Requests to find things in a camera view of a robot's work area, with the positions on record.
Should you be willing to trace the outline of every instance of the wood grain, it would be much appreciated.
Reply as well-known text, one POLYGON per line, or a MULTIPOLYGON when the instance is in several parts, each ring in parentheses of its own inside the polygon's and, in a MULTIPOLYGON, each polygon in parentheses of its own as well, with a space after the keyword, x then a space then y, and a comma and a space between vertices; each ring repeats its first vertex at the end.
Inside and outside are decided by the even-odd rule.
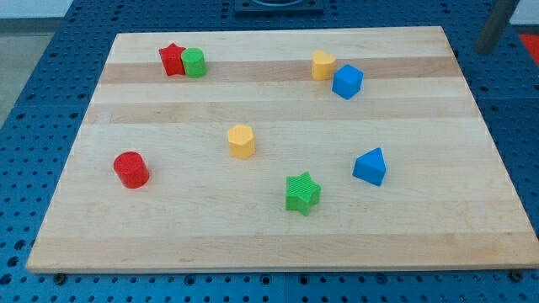
POLYGON ((539 265, 535 233, 440 28, 125 34, 113 49, 28 269, 539 265), (201 46, 208 75, 166 77, 153 56, 169 40, 201 46), (309 78, 320 45, 366 72, 350 101, 309 78), (236 123, 254 130, 247 161, 228 153, 236 123), (355 158, 378 146, 388 169, 380 188, 351 176, 355 158), (123 188, 112 170, 126 150, 151 171, 140 189, 123 188), (286 176, 305 171, 322 185, 308 217, 284 203, 286 176))

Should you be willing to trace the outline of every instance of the blue block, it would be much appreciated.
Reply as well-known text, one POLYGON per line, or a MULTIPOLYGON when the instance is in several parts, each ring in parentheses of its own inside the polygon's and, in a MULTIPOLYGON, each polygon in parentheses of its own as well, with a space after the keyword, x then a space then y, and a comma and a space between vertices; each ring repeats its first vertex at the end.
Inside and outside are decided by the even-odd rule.
POLYGON ((365 180, 376 186, 382 185, 386 174, 386 163, 382 155, 382 149, 378 147, 355 160, 354 177, 365 180))
POLYGON ((361 90, 361 82, 363 72, 347 64, 335 73, 331 90, 348 100, 361 90))

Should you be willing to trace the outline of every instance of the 3d printed block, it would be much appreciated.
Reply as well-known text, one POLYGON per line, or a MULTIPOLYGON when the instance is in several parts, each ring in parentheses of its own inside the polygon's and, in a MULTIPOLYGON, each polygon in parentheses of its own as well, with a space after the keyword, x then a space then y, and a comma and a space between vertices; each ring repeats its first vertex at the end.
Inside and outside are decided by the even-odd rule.
POLYGON ((124 152, 114 162, 114 169, 121 182, 128 189, 136 189, 144 185, 150 178, 141 155, 134 151, 124 152))
POLYGON ((312 54, 311 74, 314 80, 331 79, 336 66, 335 56, 331 56, 323 50, 317 50, 312 54))
POLYGON ((184 51, 184 47, 177 46, 174 43, 159 50, 161 62, 163 63, 167 76, 185 75, 184 63, 181 58, 184 51))
POLYGON ((182 62, 184 63, 187 77, 202 77, 205 75, 204 53, 201 49, 188 48, 185 50, 182 53, 182 62))
POLYGON ((376 186, 382 185, 386 174, 386 163, 382 155, 382 149, 378 147, 355 160, 354 177, 365 180, 376 186))
POLYGON ((235 125, 227 132, 230 154, 239 159, 251 157, 256 148, 254 146, 254 134, 251 126, 235 125))
POLYGON ((347 64, 335 73, 332 90, 348 100, 361 90, 362 82, 363 72, 347 64))
POLYGON ((297 210, 309 215, 313 205, 320 201, 320 185, 311 180, 309 173, 297 177, 286 177, 286 210, 297 210))

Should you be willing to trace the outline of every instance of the blue pegboard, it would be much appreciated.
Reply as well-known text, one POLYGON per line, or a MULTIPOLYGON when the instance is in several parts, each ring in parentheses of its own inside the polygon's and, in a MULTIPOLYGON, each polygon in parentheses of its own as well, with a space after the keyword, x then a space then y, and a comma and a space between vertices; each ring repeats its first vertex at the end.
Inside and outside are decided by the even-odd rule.
POLYGON ((538 70, 513 29, 506 30, 492 56, 473 52, 491 1, 323 3, 322 14, 235 16, 231 1, 73 1, 0 130, 0 302, 539 301, 539 271, 535 269, 515 273, 73 274, 63 285, 56 285, 51 275, 34 275, 24 269, 119 32, 441 25, 539 231, 538 70))

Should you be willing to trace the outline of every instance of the yellow block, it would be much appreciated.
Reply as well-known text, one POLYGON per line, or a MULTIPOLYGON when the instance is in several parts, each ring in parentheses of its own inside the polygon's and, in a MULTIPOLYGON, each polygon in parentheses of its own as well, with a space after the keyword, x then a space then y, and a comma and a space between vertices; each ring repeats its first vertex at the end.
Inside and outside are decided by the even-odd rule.
POLYGON ((314 80, 331 79, 336 66, 335 56, 331 56, 323 50, 317 50, 312 54, 311 74, 314 80))
POLYGON ((256 149, 254 148, 254 134, 251 126, 235 125, 227 132, 230 154, 233 157, 246 160, 251 157, 256 149))

